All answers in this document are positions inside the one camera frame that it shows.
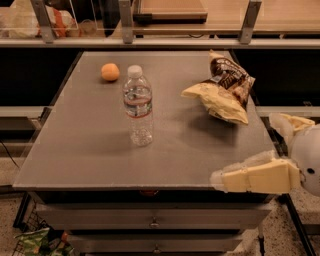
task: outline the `green object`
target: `green object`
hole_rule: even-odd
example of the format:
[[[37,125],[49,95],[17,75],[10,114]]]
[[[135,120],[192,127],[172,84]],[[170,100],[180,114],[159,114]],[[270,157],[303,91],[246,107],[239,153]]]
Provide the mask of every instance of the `green object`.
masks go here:
[[[73,248],[65,244],[60,238],[48,240],[50,228],[43,228],[34,232],[27,232],[16,236],[23,245],[25,256],[69,256]]]
[[[48,233],[50,228],[43,228],[34,232],[27,232],[16,236],[22,244],[25,256],[43,255],[42,247],[48,247]]]

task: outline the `terrazzo floor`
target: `terrazzo floor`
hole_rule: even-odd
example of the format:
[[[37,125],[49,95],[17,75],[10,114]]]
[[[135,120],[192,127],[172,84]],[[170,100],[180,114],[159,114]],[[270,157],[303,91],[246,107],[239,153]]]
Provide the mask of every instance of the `terrazzo floor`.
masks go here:
[[[18,168],[10,158],[0,156],[0,185],[11,184]],[[12,227],[22,195],[0,195],[0,256],[11,256],[17,241],[15,235],[19,229]],[[320,223],[320,198],[310,195],[303,189],[291,192],[291,198],[299,212],[303,224]],[[265,237],[265,256],[304,256],[304,251],[298,233],[288,213],[287,207],[273,198],[269,205],[271,213],[263,221]],[[320,236],[310,236],[310,241],[320,255]],[[247,230],[243,233],[243,241],[235,251],[227,256],[261,255],[258,241],[258,229]]]

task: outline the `snack bag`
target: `snack bag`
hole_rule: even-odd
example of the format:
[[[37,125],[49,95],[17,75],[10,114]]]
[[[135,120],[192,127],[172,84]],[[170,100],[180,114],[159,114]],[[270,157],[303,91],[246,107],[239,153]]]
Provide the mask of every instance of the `snack bag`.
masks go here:
[[[246,106],[255,79],[238,64],[212,50],[210,71],[210,79],[189,87],[181,96],[199,97],[212,116],[248,124]]]

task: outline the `gray tabletop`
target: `gray tabletop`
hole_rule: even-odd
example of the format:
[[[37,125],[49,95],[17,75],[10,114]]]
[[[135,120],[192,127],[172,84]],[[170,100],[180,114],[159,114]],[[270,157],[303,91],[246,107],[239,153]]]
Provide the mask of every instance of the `gray tabletop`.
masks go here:
[[[109,62],[121,73],[114,83],[100,75],[102,65]],[[132,64],[142,66],[153,87],[154,142],[142,148],[130,142],[121,98],[121,85]],[[209,77],[206,51],[85,52],[14,187],[208,189],[214,170],[273,149],[251,99],[249,125],[244,126],[213,118],[199,100],[180,96]]]

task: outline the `table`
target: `table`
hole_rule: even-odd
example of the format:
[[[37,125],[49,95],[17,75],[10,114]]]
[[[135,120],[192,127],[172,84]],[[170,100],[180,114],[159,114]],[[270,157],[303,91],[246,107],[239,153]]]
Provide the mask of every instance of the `table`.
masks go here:
[[[79,252],[233,250],[269,213],[268,195],[214,191],[209,177],[273,143],[251,98],[245,126],[180,96],[210,77],[208,61],[207,51],[84,52],[14,188],[29,191],[39,215],[67,230]],[[108,62],[120,69],[114,83],[100,77]],[[130,142],[121,98],[132,64],[142,66],[154,95],[154,142],[142,148]]]

